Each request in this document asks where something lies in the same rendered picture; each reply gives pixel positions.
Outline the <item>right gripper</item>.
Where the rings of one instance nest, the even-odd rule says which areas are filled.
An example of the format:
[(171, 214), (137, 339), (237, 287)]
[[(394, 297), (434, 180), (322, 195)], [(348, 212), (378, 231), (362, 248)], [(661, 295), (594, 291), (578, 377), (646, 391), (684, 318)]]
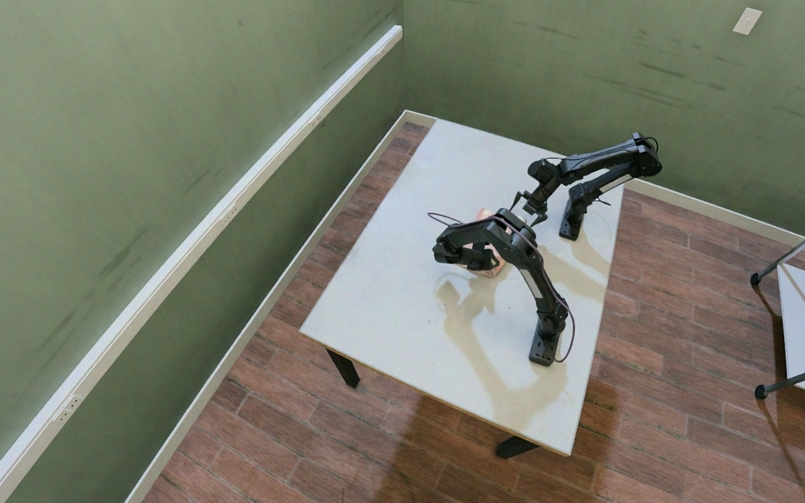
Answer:
[[(547, 211), (549, 211), (549, 208), (547, 207), (547, 205), (546, 205), (546, 207), (544, 206), (544, 204), (546, 202), (545, 197), (546, 197), (546, 200), (548, 200), (549, 197), (553, 194), (553, 192), (545, 191), (546, 187), (543, 184), (541, 184), (541, 188), (542, 188), (543, 192), (545, 192), (545, 196), (543, 195), (543, 193), (542, 193), (542, 191), (540, 189), (540, 185), (537, 186), (537, 188), (533, 191), (532, 194), (530, 192), (528, 192), (527, 190), (525, 190), (523, 192), (523, 194), (520, 191), (518, 191), (516, 196), (515, 196), (514, 202), (512, 203), (512, 206), (510, 207), (510, 211), (511, 211), (512, 209), (514, 209), (514, 206), (518, 203), (520, 198), (523, 197), (523, 198), (526, 198), (526, 200), (528, 200), (527, 203), (530, 206), (532, 206), (533, 209), (535, 209), (536, 211), (540, 211), (542, 209), (543, 211), (533, 221), (533, 223), (530, 225), (530, 227), (533, 227), (534, 225), (537, 225), (537, 224), (539, 224), (539, 223), (541, 223), (543, 221), (546, 221), (549, 218), (549, 215), (545, 214)], [(543, 207), (544, 207), (544, 209), (543, 209)]]

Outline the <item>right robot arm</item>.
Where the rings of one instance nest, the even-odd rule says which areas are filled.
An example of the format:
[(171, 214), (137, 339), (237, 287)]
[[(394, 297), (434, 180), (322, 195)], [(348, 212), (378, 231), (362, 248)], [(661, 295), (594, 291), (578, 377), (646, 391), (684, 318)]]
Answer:
[(581, 157), (579, 160), (561, 160), (557, 165), (547, 160), (542, 163), (539, 172), (540, 184), (546, 187), (545, 191), (553, 193), (561, 184), (563, 186), (571, 185), (597, 170), (617, 165), (616, 168), (608, 170), (593, 180), (585, 181), (583, 184), (580, 182), (571, 187), (568, 191), (569, 198), (563, 215), (561, 235), (577, 240), (579, 227), (581, 227), (583, 215), (587, 214), (588, 206), (592, 205), (593, 201), (605, 192), (639, 176), (653, 176), (660, 173), (662, 164), (651, 141), (640, 139), (645, 139), (645, 137), (640, 133), (632, 133), (632, 139), (599, 152), (563, 157), (564, 159)]

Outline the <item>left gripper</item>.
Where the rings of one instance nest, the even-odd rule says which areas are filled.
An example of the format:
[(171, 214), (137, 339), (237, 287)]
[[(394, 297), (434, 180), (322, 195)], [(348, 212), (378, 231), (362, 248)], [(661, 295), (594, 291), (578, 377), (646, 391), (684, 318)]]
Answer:
[[(467, 265), (467, 270), (482, 271), (489, 270), (489, 268), (490, 270), (491, 268), (494, 270), (494, 268), (500, 266), (500, 261), (493, 254), (494, 249), (485, 249), (485, 243), (486, 242), (472, 243), (471, 250), (473, 253), (473, 258), (472, 262)], [(496, 262), (495, 265), (493, 265), (491, 259)]]

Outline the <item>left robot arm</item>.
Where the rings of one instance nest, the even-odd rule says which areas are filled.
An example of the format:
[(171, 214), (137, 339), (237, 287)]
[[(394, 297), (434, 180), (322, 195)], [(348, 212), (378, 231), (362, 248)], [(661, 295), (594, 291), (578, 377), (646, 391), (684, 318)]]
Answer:
[[(523, 220), (519, 219), (516, 214), (512, 214), (510, 210), (502, 207), (495, 214), (490, 214), (489, 217), (497, 217), (506, 221), (521, 233), (528, 242), (532, 243), (536, 248), (539, 247), (535, 241), (536, 233), (532, 227), (526, 225)], [(457, 263), (467, 266), (472, 262), (473, 253), (470, 248), (463, 247), (464, 245), (486, 242), (486, 246), (492, 243), (502, 260), (512, 265), (515, 264), (514, 266), (523, 276), (535, 299), (536, 313), (539, 315), (539, 327), (535, 335), (531, 356), (541, 362), (552, 364), (555, 362), (559, 337), (566, 327), (565, 319), (569, 315), (567, 309), (555, 299), (555, 294), (557, 298), (562, 300), (564, 305), (568, 306), (568, 304), (561, 297), (561, 294), (557, 293), (544, 268), (546, 278), (549, 280), (547, 282), (541, 272), (540, 258), (535, 250), (523, 241), (523, 238), (518, 236), (518, 233), (515, 233), (512, 229), (510, 229), (511, 233), (506, 233), (506, 229), (507, 226), (496, 219), (460, 227), (448, 226), (443, 233), (440, 233), (437, 238), (437, 244), (433, 247), (434, 258), (439, 263)], [(549, 284), (555, 294), (551, 291)]]

